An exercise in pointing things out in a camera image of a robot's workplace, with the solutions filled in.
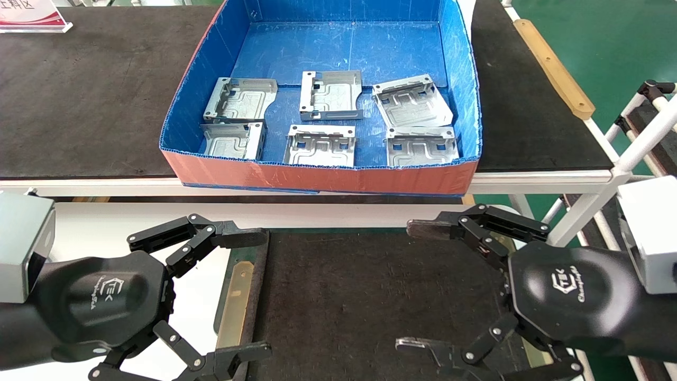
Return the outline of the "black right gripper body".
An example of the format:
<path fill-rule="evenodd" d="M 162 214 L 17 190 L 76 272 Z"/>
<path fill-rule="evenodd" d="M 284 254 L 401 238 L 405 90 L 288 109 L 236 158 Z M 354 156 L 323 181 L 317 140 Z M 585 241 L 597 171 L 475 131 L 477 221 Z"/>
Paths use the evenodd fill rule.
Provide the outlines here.
<path fill-rule="evenodd" d="M 625 352 L 643 287 L 621 252 L 531 242 L 508 261 L 513 306 L 543 341 Z"/>

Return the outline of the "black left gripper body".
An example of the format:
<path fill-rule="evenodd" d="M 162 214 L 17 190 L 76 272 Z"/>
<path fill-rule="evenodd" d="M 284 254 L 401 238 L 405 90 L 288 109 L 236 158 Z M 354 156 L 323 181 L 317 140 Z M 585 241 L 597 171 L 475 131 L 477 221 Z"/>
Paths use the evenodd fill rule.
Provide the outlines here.
<path fill-rule="evenodd" d="M 48 264 L 34 287 L 48 362 L 80 362 L 121 351 L 134 357 L 157 336 L 172 311 L 166 266 L 143 251 Z"/>

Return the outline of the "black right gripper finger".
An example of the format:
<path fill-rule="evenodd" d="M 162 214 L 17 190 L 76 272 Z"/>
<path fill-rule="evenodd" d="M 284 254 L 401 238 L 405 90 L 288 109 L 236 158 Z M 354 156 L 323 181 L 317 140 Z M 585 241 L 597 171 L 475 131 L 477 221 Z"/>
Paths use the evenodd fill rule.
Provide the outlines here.
<path fill-rule="evenodd" d="M 489 368 L 486 357 L 513 333 L 548 352 L 551 364 L 507 374 Z M 458 380 L 573 380 L 583 375 L 583 365 L 566 345 L 544 335 L 515 313 L 501 316 L 466 348 L 440 340 L 403 337 L 396 339 L 396 349 L 423 350 L 437 364 L 439 374 Z"/>
<path fill-rule="evenodd" d="M 506 271 L 509 251 L 493 238 L 493 232 L 524 243 L 544 242 L 551 227 L 524 215 L 478 204 L 462 212 L 443 211 L 433 220 L 409 220 L 406 230 L 409 236 L 421 239 L 462 241 L 490 266 Z"/>

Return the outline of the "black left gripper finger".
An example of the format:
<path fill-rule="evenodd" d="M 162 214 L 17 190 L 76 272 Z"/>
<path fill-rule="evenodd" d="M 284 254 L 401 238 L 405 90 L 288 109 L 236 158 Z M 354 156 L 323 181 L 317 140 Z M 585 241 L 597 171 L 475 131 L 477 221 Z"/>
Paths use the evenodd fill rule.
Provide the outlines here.
<path fill-rule="evenodd" d="M 175 380 L 233 379 L 239 367 L 245 362 L 262 361 L 272 356 L 272 347 L 266 341 L 215 349 L 213 352 L 200 355 L 166 321 L 155 324 L 153 333 L 186 364 L 184 371 Z M 153 380 L 146 376 L 120 370 L 121 364 L 130 353 L 130 350 L 112 351 L 103 362 L 100 362 L 89 372 L 88 379 Z"/>
<path fill-rule="evenodd" d="M 181 244 L 166 258 L 169 276 L 180 278 L 216 248 L 252 248 L 267 238 L 266 229 L 240 229 L 232 220 L 212 221 L 191 214 L 131 234 L 126 241 L 131 251 L 148 254 Z"/>

